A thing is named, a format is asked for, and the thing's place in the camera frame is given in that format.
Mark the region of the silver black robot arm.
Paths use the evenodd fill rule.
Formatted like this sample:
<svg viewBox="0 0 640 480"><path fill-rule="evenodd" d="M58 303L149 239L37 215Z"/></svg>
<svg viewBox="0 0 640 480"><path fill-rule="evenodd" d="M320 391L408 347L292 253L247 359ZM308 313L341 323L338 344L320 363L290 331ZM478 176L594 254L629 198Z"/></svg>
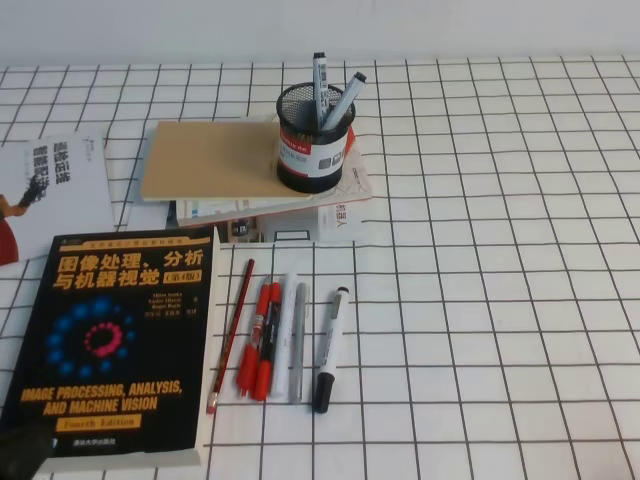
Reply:
<svg viewBox="0 0 640 480"><path fill-rule="evenodd" d="M31 480L54 451L49 424L21 426L1 435L1 478Z"/></svg>

